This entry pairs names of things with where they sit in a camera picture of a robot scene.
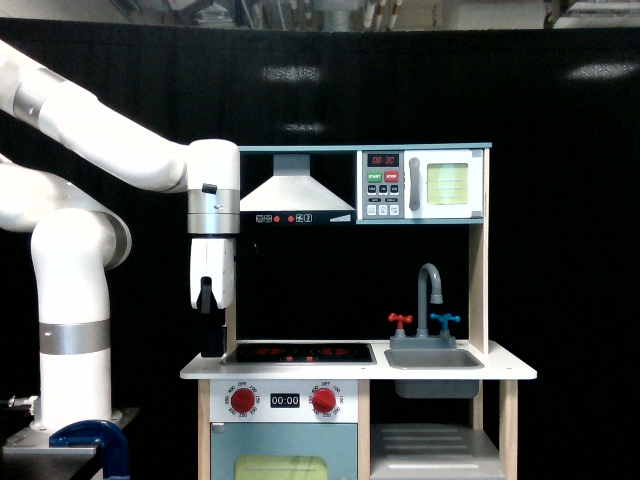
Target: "red faucet handle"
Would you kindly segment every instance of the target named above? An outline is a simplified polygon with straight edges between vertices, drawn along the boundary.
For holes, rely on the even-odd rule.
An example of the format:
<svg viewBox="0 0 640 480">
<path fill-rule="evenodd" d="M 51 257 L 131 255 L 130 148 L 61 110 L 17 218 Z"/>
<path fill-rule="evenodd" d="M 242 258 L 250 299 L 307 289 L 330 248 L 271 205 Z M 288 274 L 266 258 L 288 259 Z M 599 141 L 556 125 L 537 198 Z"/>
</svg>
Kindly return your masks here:
<svg viewBox="0 0 640 480">
<path fill-rule="evenodd" d="M 413 316 L 412 315 L 396 315 L 395 313 L 392 313 L 391 315 L 389 315 L 389 321 L 398 322 L 398 330 L 402 330 L 404 329 L 405 323 L 413 322 Z"/>
</svg>

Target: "wooden leg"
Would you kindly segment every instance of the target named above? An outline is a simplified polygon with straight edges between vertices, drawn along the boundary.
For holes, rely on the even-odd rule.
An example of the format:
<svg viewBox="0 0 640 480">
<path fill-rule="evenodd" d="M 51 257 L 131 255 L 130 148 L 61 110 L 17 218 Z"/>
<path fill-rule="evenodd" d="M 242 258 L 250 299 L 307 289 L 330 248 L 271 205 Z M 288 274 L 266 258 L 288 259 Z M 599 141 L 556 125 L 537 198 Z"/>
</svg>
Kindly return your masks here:
<svg viewBox="0 0 640 480">
<path fill-rule="evenodd" d="M 198 480 L 211 480 L 209 380 L 198 380 Z"/>
<path fill-rule="evenodd" d="M 518 478 L 518 381 L 500 380 L 500 467 L 507 480 Z"/>
<path fill-rule="evenodd" d="M 370 382 L 358 380 L 358 480 L 371 476 Z"/>
<path fill-rule="evenodd" d="M 484 430 L 484 384 L 482 380 L 480 380 L 478 395 L 471 399 L 470 404 L 471 428 L 474 430 Z"/>
</svg>

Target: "microwave door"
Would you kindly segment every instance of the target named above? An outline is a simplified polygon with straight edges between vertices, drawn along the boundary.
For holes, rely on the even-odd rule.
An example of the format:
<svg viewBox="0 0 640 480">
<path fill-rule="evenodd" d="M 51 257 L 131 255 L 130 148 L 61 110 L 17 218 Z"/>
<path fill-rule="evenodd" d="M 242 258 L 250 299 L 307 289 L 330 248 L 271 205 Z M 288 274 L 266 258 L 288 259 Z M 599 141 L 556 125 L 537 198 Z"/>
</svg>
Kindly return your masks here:
<svg viewBox="0 0 640 480">
<path fill-rule="evenodd" d="M 405 151 L 405 218 L 481 218 L 482 166 L 482 150 Z"/>
</svg>

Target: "faucet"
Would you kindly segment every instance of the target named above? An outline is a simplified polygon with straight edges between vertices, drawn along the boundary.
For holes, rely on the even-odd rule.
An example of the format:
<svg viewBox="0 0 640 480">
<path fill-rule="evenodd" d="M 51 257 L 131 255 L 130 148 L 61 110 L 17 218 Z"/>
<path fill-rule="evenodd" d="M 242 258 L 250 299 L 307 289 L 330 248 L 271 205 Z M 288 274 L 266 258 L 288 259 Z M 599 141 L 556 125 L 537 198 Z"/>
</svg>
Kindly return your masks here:
<svg viewBox="0 0 640 480">
<path fill-rule="evenodd" d="M 418 273 L 418 329 L 416 338 L 427 338 L 427 278 L 431 279 L 431 303 L 442 303 L 440 272 L 431 263 L 425 263 Z"/>
<path fill-rule="evenodd" d="M 398 322 L 398 328 L 394 336 L 390 338 L 390 346 L 392 349 L 420 349 L 420 348 L 456 348 L 455 337 L 449 334 L 448 322 L 459 322 L 460 317 L 454 317 L 451 314 L 432 315 L 432 318 L 442 322 L 443 329 L 440 335 L 429 336 L 427 331 L 427 287 L 428 279 L 431 280 L 431 303 L 442 303 L 442 282 L 440 281 L 440 272 L 431 263 L 425 263 L 418 273 L 418 329 L 413 337 L 404 333 L 403 323 L 411 323 L 413 317 L 389 315 L 389 321 Z"/>
</svg>

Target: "oven door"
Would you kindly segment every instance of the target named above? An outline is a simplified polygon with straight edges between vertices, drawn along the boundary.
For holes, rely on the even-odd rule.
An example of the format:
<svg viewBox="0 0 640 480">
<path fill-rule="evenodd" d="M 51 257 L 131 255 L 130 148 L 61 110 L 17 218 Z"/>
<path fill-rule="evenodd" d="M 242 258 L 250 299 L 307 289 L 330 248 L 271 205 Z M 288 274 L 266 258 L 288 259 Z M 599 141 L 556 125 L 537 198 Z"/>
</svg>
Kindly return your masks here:
<svg viewBox="0 0 640 480">
<path fill-rule="evenodd" d="M 481 218 L 483 151 L 404 152 L 405 218 Z"/>
<path fill-rule="evenodd" d="M 212 480 L 356 480 L 358 426 L 225 423 L 211 428 Z"/>
</svg>

